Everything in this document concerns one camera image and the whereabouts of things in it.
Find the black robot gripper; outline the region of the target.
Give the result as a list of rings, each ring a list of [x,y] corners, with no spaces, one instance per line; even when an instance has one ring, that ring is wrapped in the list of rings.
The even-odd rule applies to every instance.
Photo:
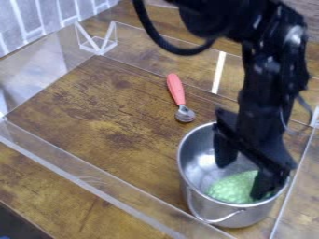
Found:
[[[257,165],[251,197],[263,200],[287,184],[297,163],[283,143],[295,95],[289,95],[281,66],[266,55],[244,62],[239,110],[216,110],[214,147],[216,166],[227,167],[242,153]]]

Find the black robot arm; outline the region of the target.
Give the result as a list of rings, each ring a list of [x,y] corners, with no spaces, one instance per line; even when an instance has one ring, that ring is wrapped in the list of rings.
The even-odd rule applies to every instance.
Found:
[[[179,8],[187,30],[212,42],[242,45],[244,83],[239,110],[216,110],[215,149],[220,167],[239,153],[258,165],[251,196],[282,188],[295,168],[283,143],[294,102],[307,88],[307,24],[281,0],[167,0]]]

